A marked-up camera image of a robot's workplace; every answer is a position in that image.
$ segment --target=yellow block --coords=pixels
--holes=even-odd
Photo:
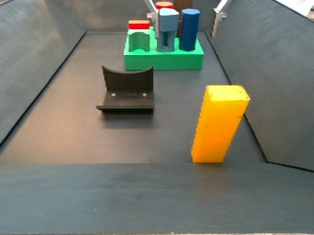
[[[241,85],[206,86],[193,162],[223,162],[250,97]]]

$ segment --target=green base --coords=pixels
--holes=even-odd
[[[179,39],[174,40],[174,51],[158,51],[155,31],[150,30],[150,51],[129,51],[129,38],[125,47],[126,70],[146,70],[154,66],[155,70],[199,70],[202,68],[203,51],[197,40],[195,50],[179,50]]]

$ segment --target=black holder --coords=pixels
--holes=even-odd
[[[102,69],[107,93],[103,105],[97,108],[103,112],[153,111],[154,67],[134,73],[118,72],[105,66]]]

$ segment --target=gray floor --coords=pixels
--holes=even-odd
[[[205,86],[227,83],[203,34],[203,69],[155,73],[153,116],[97,110],[125,39],[87,34],[2,147],[0,233],[313,233],[313,173],[265,163],[246,120],[226,162],[191,163]]]
[[[201,34],[203,69],[155,71],[155,114],[105,116],[95,108],[106,90],[101,66],[125,70],[126,36],[83,38],[0,150],[0,163],[190,162],[205,87],[227,83],[215,54]],[[245,120],[226,163],[235,161],[264,161]]]

